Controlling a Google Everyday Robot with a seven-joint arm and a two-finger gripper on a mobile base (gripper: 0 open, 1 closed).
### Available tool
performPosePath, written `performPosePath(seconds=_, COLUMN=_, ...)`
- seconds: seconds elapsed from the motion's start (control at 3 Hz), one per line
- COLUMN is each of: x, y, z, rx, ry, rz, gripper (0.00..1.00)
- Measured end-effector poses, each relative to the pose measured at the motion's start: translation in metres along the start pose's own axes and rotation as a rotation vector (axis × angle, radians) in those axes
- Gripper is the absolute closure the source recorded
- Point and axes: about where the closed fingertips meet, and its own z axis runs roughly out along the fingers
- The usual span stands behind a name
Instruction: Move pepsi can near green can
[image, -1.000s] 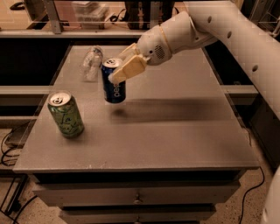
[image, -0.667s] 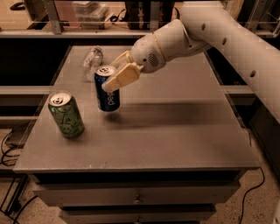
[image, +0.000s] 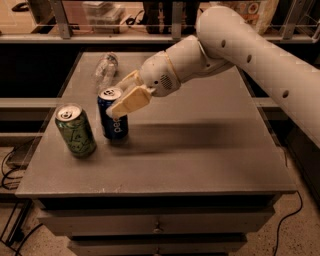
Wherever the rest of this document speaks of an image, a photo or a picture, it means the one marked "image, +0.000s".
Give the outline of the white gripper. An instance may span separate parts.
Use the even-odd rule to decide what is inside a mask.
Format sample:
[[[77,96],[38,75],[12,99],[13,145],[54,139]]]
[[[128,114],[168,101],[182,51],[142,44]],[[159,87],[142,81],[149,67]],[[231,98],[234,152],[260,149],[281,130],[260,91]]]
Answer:
[[[148,105],[153,97],[165,97],[181,87],[165,51],[148,58],[116,84],[125,93],[107,108],[106,114],[119,119]]]

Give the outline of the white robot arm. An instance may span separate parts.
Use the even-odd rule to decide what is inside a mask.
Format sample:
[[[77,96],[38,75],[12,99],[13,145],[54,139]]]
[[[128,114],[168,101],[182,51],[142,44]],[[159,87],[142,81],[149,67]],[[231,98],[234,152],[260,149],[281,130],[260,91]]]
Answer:
[[[265,40],[234,10],[205,10],[191,35],[148,58],[116,87],[123,91],[106,114],[120,118],[165,97],[193,78],[237,66],[320,147],[320,70]]]

